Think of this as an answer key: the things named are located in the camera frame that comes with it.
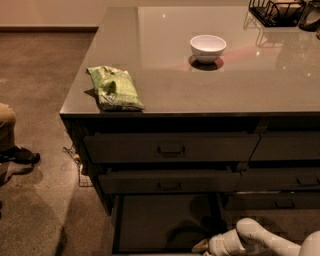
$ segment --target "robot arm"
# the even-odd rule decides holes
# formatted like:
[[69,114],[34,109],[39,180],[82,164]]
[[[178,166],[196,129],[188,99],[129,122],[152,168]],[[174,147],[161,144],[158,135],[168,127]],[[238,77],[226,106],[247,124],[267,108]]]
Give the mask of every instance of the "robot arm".
[[256,255],[266,249],[279,256],[320,255],[320,231],[311,234],[301,247],[272,234],[255,220],[244,218],[237,222],[236,229],[202,240],[192,251],[205,251],[206,256],[231,256]]

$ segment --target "open drawer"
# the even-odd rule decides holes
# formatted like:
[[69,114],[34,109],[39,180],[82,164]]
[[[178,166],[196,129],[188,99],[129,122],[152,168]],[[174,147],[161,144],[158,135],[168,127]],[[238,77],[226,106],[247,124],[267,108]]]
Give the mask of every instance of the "open drawer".
[[215,194],[116,196],[112,224],[113,254],[188,254],[226,231]]
[[226,169],[108,169],[98,181],[105,194],[234,191],[241,174]]

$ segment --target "black shoe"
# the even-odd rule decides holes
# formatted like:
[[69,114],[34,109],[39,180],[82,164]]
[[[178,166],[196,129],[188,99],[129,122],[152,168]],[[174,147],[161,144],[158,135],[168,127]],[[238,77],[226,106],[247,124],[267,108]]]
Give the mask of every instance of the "black shoe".
[[9,161],[17,164],[36,164],[40,161],[40,154],[32,153],[26,148],[15,146],[0,152],[0,163]]

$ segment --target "wire rack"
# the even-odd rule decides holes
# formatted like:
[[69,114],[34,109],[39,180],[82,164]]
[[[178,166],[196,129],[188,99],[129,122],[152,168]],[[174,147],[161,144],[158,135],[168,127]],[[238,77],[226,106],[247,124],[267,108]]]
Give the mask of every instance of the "wire rack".
[[297,26],[306,3],[304,1],[250,0],[249,11],[265,27]]

